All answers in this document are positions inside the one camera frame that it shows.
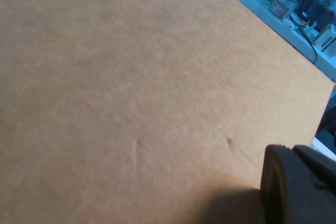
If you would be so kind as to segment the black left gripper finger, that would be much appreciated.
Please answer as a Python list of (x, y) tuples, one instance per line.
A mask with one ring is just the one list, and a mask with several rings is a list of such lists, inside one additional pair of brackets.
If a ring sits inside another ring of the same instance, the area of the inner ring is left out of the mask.
[(265, 148), (266, 223), (335, 223), (335, 161), (304, 145)]

